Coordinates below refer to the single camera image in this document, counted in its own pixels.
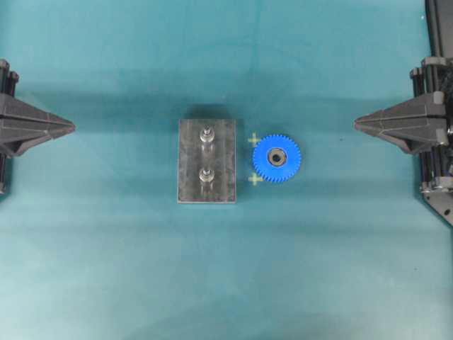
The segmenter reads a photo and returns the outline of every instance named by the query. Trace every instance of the teal mat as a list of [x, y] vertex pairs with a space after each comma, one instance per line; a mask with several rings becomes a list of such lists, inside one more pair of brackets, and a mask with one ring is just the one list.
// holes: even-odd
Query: teal mat
[[[415, 159], [355, 132], [412, 96], [422, 0], [6, 0], [17, 97], [73, 135], [12, 163], [0, 339], [453, 336], [452, 240]], [[238, 120], [235, 205], [177, 205], [178, 119]], [[253, 182], [248, 140], [303, 149]]]

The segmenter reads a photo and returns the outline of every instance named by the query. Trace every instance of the metal plate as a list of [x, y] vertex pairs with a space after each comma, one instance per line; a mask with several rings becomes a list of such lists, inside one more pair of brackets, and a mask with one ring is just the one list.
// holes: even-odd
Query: metal plate
[[[215, 137], [203, 143], [200, 132], [210, 126]], [[214, 180], [203, 183], [200, 170], [212, 169]], [[236, 121], [182, 119], [179, 122], [178, 203], [236, 202]]]
[[453, 193], [424, 193], [426, 203], [453, 225]]

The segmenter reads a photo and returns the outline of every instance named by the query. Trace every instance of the metal fixture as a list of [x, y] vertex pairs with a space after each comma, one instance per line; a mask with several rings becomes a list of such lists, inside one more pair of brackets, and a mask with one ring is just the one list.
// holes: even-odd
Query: metal fixture
[[297, 144], [283, 135], [263, 138], [253, 151], [256, 173], [269, 182], [284, 182], [300, 169], [302, 157]]
[[19, 75], [0, 59], [0, 193], [5, 192], [7, 159], [75, 131], [72, 122], [14, 98]]
[[235, 202], [236, 121], [180, 120], [178, 203]]

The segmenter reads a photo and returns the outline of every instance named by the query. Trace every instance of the gray metal block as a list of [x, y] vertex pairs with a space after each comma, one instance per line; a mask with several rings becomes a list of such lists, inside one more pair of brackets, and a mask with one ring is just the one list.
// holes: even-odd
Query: gray metal block
[[236, 121], [180, 120], [178, 203], [235, 202]]

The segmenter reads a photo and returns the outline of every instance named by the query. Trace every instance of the gear teeth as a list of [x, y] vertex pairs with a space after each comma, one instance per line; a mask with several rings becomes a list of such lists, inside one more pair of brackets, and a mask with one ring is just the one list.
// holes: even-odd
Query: gear teeth
[[[288, 164], [289, 168], [287, 167], [285, 171], [283, 171], [285, 175], [281, 176], [281, 172], [279, 174], [277, 169], [270, 169], [268, 166], [269, 163], [267, 160], [267, 153], [264, 155], [264, 152], [267, 152], [269, 147], [281, 147], [282, 149], [285, 149], [291, 157], [297, 157], [299, 162], [296, 164], [294, 162]], [[282, 183], [292, 178], [298, 170], [300, 170], [301, 160], [302, 155], [299, 146], [294, 142], [294, 140], [281, 134], [268, 135], [262, 138], [256, 145], [252, 157], [253, 167], [255, 168], [257, 175], [262, 177], [265, 181], [271, 183]]]

